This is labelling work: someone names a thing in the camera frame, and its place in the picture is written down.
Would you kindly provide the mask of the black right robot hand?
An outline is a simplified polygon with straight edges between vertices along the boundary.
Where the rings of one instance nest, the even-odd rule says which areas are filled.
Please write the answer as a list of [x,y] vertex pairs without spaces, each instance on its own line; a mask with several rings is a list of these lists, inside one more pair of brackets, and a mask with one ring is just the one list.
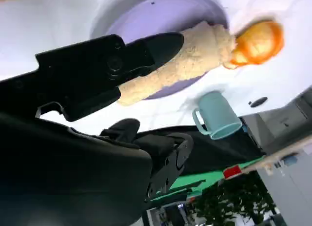
[[147,76],[182,48],[181,33],[125,44],[118,35],[36,55],[37,70],[0,83],[0,223],[3,226],[129,226],[184,169],[184,133],[137,138],[124,119],[99,136],[41,115],[76,121],[117,101],[119,86]]

